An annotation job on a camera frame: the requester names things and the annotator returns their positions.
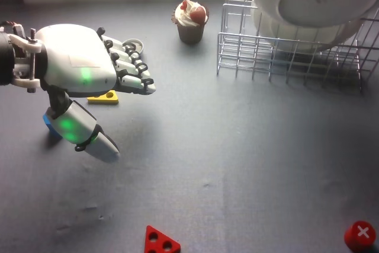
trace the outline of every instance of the robotic hand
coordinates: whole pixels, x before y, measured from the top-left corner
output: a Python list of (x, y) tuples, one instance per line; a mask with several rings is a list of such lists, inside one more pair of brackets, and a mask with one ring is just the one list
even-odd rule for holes
[(45, 115), (52, 128), (76, 151), (85, 151), (104, 162), (118, 159), (117, 145), (96, 118), (70, 97), (100, 96), (109, 90), (149, 95), (154, 80), (141, 61), (136, 46), (80, 25), (59, 24), (31, 29), (26, 37), (21, 25), (13, 33), (0, 28), (0, 84), (13, 84), (34, 93), (47, 91), (50, 107)]

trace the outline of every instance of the white x mark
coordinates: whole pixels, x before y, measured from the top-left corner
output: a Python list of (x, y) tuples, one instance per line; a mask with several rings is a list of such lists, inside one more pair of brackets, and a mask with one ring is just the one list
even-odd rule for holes
[(368, 231), (368, 228), (362, 229), (362, 227), (358, 225), (358, 229), (360, 230), (360, 233), (358, 233), (358, 236), (364, 235), (366, 238), (369, 238), (368, 234), (366, 233)]

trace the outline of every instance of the metal wire basket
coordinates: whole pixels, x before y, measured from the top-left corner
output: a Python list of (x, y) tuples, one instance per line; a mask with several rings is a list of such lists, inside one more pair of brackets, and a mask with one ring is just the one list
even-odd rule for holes
[[(252, 78), (256, 72), (267, 73), (269, 81), (273, 75), (284, 75), (286, 83), (295, 77), (302, 78), (304, 85), (309, 79), (318, 79), (322, 86), (355, 83), (362, 92), (362, 83), (368, 82), (379, 62), (379, 10), (362, 18), (363, 24), (350, 39), (318, 52), (324, 43), (260, 36), (261, 23), (255, 27), (252, 19), (255, 9), (253, 0), (225, 0), (217, 37), (217, 74), (221, 67), (234, 68), (236, 76), (244, 69), (252, 71)], [(293, 49), (278, 49), (284, 43)], [(299, 44), (314, 49), (299, 52)]]

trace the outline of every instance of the black hole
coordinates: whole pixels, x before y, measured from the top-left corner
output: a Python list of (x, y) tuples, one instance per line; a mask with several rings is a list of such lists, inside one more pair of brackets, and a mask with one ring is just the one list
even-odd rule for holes
[(152, 232), (149, 234), (149, 240), (151, 242), (156, 242), (158, 240), (158, 234), (156, 234), (155, 232)]
[(171, 242), (165, 241), (165, 243), (163, 243), (163, 248), (164, 248), (165, 251), (170, 251), (171, 248), (172, 248)]

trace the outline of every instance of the cupcake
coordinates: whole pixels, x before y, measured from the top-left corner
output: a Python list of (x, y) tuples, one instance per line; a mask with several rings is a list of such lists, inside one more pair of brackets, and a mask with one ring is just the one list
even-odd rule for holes
[(204, 26), (209, 18), (206, 7), (197, 2), (184, 0), (172, 14), (171, 20), (178, 27), (179, 38), (186, 44), (197, 44), (203, 37)]

